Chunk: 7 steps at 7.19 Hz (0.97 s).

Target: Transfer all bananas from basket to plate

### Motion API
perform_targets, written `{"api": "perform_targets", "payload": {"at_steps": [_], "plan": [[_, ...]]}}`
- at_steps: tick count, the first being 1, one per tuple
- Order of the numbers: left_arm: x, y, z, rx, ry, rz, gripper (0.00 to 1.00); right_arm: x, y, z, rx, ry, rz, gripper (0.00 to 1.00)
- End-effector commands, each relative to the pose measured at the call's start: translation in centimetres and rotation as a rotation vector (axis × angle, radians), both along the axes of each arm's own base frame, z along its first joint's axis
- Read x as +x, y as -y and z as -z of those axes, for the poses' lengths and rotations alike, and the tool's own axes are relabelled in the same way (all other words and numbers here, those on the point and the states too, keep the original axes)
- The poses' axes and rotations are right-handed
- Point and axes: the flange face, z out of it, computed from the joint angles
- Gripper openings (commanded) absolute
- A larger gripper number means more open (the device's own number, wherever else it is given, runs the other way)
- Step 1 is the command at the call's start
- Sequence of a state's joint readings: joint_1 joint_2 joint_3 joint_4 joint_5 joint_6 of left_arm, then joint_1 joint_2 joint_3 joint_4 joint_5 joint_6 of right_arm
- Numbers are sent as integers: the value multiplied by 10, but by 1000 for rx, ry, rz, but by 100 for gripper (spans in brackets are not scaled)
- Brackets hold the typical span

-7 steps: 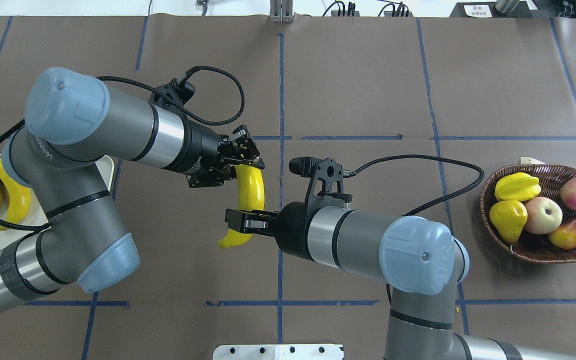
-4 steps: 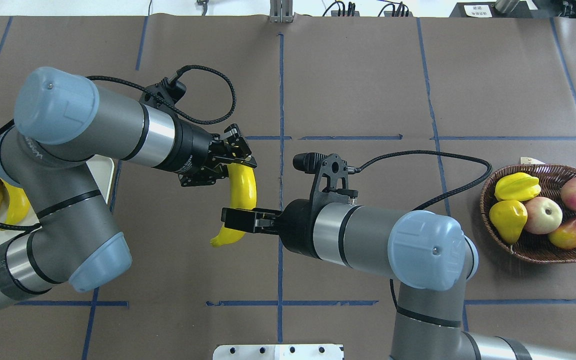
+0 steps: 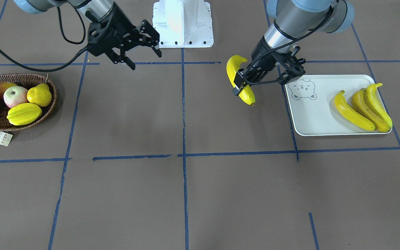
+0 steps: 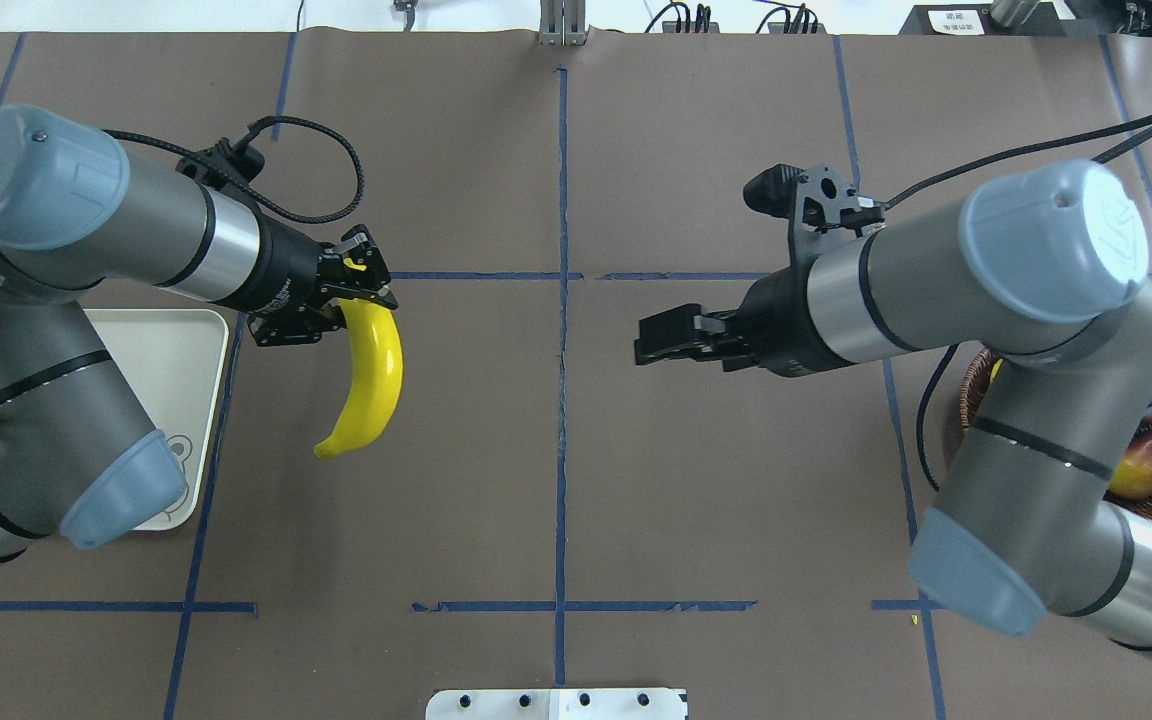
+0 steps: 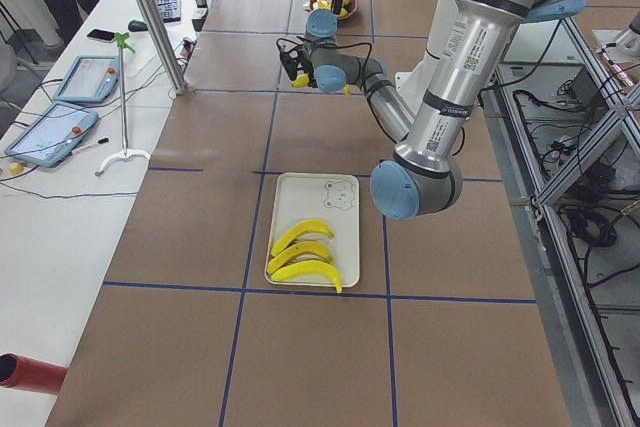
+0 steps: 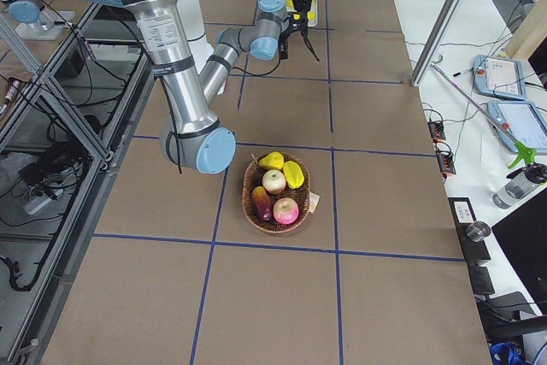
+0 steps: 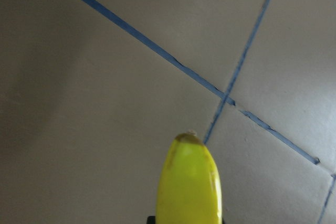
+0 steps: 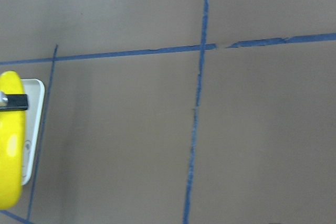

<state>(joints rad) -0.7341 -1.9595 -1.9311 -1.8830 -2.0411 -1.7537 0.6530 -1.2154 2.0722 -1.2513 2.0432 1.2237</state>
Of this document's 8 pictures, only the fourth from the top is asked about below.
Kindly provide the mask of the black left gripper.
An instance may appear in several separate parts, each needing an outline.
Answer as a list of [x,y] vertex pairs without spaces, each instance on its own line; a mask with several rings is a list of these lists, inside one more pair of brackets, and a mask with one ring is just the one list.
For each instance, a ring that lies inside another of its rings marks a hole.
[[397,310],[387,262],[366,225],[353,225],[329,245],[270,217],[257,223],[257,262],[236,295],[257,346],[312,344],[344,328],[343,311],[329,305],[332,300]]

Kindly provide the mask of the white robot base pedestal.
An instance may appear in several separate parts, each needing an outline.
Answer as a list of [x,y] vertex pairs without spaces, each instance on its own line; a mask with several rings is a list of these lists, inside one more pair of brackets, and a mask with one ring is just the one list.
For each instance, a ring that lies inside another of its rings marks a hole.
[[689,719],[685,691],[664,687],[448,689],[426,719]]

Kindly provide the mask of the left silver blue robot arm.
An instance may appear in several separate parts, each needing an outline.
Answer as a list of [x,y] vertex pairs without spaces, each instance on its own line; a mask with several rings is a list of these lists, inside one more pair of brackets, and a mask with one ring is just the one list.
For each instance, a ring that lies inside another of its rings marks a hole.
[[93,550],[169,509],[187,491],[168,438],[147,416],[84,313],[109,276],[247,314],[259,344],[311,344],[344,329],[355,376],[316,447],[334,457],[376,441],[401,391],[391,273],[366,225],[338,243],[300,232],[310,217],[255,190],[255,138],[273,126],[349,141],[302,118],[260,118],[238,138],[188,150],[74,122],[26,104],[0,108],[0,566],[61,536]]

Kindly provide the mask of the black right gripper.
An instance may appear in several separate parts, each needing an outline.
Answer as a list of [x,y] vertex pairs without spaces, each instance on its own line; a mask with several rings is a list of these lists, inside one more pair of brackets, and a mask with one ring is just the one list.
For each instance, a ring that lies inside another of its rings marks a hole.
[[[805,377],[836,369],[838,354],[823,341],[806,304],[806,276],[787,266],[749,288],[732,314],[742,346],[732,370],[760,366],[776,376]],[[637,323],[634,363],[721,361],[737,354],[727,316],[702,305],[680,305]]]

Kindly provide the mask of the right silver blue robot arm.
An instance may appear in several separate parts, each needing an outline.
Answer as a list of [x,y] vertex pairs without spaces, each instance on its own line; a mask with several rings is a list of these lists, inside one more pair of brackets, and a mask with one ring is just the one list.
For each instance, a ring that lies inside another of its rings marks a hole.
[[803,377],[986,346],[1002,366],[925,511],[911,579],[993,632],[1075,617],[1152,660],[1152,523],[1105,500],[1152,414],[1149,240],[1120,179],[1059,161],[905,222],[826,165],[776,165],[742,196],[786,220],[790,264],[736,309],[641,319],[636,364]]

